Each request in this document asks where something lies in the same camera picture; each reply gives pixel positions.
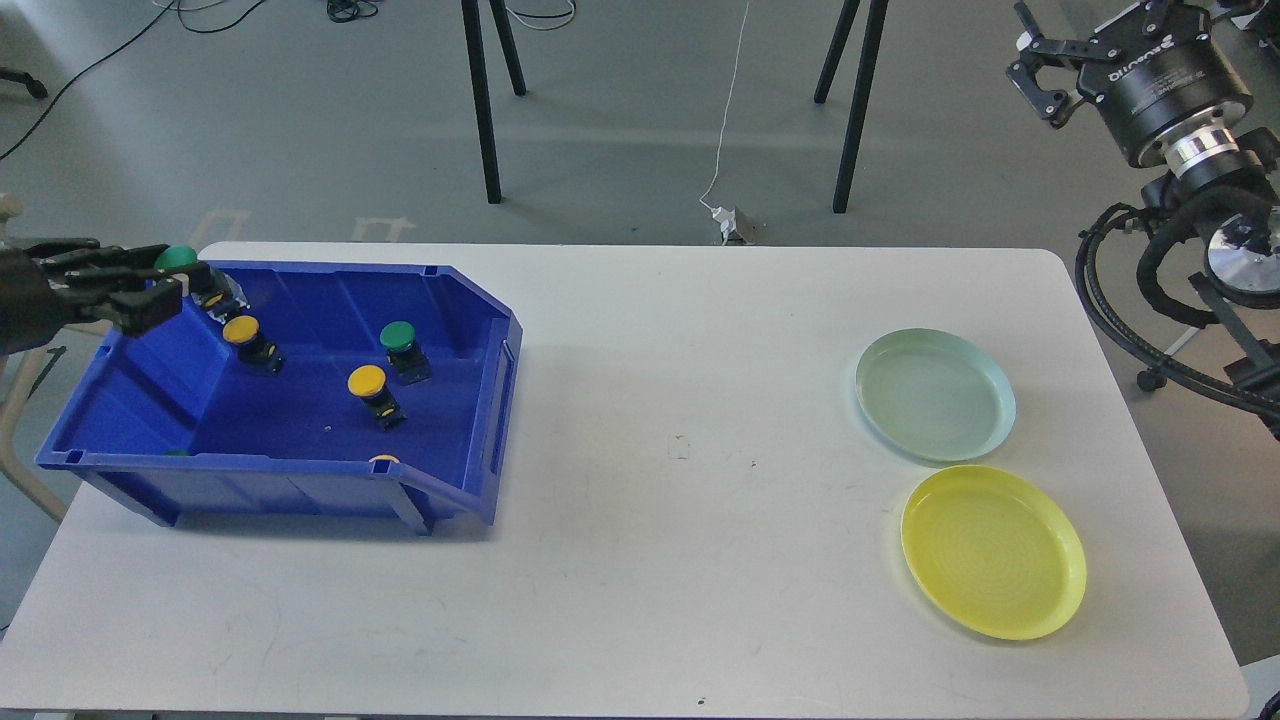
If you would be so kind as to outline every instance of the blue storage bin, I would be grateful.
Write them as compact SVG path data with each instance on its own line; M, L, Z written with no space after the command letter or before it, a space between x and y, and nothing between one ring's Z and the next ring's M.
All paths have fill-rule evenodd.
M284 352L279 375L239 363L186 301L141 338L108 336L42 468L164 525L184 512L399 518L419 534L457 512L493 524L521 340L511 310L448 266L211 264ZM347 375L387 366L378 334L394 320L416 328L433 377L388 373L407 420L383 430Z

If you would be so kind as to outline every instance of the black table leg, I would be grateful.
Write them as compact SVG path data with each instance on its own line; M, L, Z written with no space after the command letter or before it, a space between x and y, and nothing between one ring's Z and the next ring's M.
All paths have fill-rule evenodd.
M493 22L498 26L498 40L502 42L502 56L507 60L511 73L511 88L516 95L525 96L525 73L520 69L520 55L516 54L516 38L511 36L511 18L507 17L506 0L489 0L493 9Z
M836 196L831 209L844 213L849 209L849 191L854 184L854 165L858 164L858 146L863 142L863 124L867 122L867 104L876 77L876 58L879 55L881 35L884 32L884 13L888 0L872 0L867 18L867 35L858 60L858 82L854 85L854 104L849 109L849 127L845 129L845 149L840 154L840 174L836 176Z
M858 14L859 0L845 0L840 9L840 19L836 20L836 35L831 36L831 47L827 49L827 60L822 64L822 74L818 76L818 90L813 91L813 101L822 105L827 101L827 92L831 91L831 81L836 77L836 67L840 65L840 55L849 45L849 31L854 27L854 15Z
M489 76L484 67L484 38L480 36L477 0L462 0L462 29L467 36L467 63L471 65L471 94L476 101L476 131L480 135L480 163L484 190L490 205L502 202L498 182L498 149L493 140L493 113L489 109Z

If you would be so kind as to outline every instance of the white cable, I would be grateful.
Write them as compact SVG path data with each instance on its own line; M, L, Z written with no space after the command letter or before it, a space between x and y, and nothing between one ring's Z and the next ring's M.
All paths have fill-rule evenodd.
M527 27L529 29L536 29L536 31L540 31L540 32L547 32L547 31L550 31L550 29L559 29L559 28L567 26L568 23L573 22L573 18L577 17L577 0L564 0L564 1L568 3L568 18L566 18L564 22L562 22L558 26L550 26L550 27L531 26L531 24L529 24L529 23L525 22L525 18L524 18L522 13L517 13L517 12L512 10L511 8L507 8L507 12L511 13L511 17L516 18L517 23Z
M728 124L728 106L733 102L733 83L737 82L737 60L742 56L742 33L746 32L746 15L751 12L751 0L746 0L746 6L742 8L742 27L737 28L737 50L733 53L733 77L728 81L728 97L724 100L724 117L721 119L721 137L716 143L716 173L712 176L712 183L707 186L707 192L698 199L710 211L716 211L714 208L707 204L707 196L712 193L712 188L716 187L716 181L719 179L719 152L724 147L724 127Z
M198 12L198 10L207 10L207 9L212 8L214 5L221 5L225 1L227 0L214 0L212 3L201 5L198 8L183 8L182 12L183 13L195 13L195 12ZM165 10L178 10L178 8L170 8L170 5L173 5L172 1L170 3L161 3L160 0L151 0L151 4L155 5L156 8L164 8Z

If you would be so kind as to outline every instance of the robotic hand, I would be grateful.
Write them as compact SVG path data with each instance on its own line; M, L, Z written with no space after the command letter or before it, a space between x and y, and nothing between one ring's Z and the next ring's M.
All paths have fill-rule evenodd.
M137 337L177 315L188 295L221 323L248 307L234 281L186 247L0 237L0 355L46 345L73 323L110 320Z
M1224 15L1247 3L1225 3ZM1135 3L1087 41L1050 40L1027 5L1014 6L1025 32L1006 76L1042 120L1066 124L1083 104L1094 105L1132 168L1167 165L1142 188L1144 208L1117 204L1087 231L1076 255L1076 291L1093 322L1147 364L1143 389L1172 378L1206 397L1258 415L1280 439L1280 346L1256 338L1231 304L1280 307L1280 201L1267 181L1280 141L1267 128L1231 132L1253 97L1210 37L1210 12L1181 0ZM1043 90L1044 67L1078 73L1074 91ZM1245 357L1228 365L1230 383L1199 373L1138 336L1102 293L1097 251L1117 228L1148 237L1135 279L1151 306L1179 323L1221 323ZM1189 279L1207 310L1170 297L1157 270L1169 251L1190 238L1204 243L1204 270Z

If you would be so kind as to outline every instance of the gray floor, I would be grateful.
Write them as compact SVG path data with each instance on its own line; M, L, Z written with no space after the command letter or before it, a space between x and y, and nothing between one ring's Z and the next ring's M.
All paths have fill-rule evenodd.
M1092 109L1059 132L1036 119L1004 77L1020 32L1009 3L899 0L850 213L833 215L860 23L829 104L814 105L812 94L838 5L750 6L709 201L741 208L760 242L1028 246L1070 260L1079 229L1111 202L1137 202L1155 177L1125 167ZM1053 36L1084 33L1125 5L1033 3ZM223 24L247 6L230 0L189 22ZM454 3L387 0L376 18L339 26L319 0L271 0L214 36L184 32L169 17L87 74L0 163L0 191L27 205L10 233L122 245L236 237L716 245L698 197L714 167L742 9L742 0L581 0L564 29L516 28L531 88L524 99L509 92L489 32L507 199L499 206L484 201ZM58 88L156 12L145 0L0 0L0 64ZM1258 94L1244 127L1280 128L1280 69L1233 27L1217 37ZM40 108L18 86L0 88L0 145ZM1181 328L1146 310L1132 287L1138 240L1115 245L1103 255L1108 291L1140 331L1167 345ZM1185 277L1197 261L1181 251L1169 277ZM726 299L726 311L731 305ZM1248 318L1276 338L1274 315ZM74 333L58 343L70 350L26 418L19 439L28 452L92 345ZM1181 388L1142 395L1133 387L1138 364L1105 345L1238 659L1276 655L1280 446L1256 419ZM1185 351L1203 368L1238 356L1221 329ZM74 491L67 477L45 477L65 497ZM52 532L0 483L0 625Z

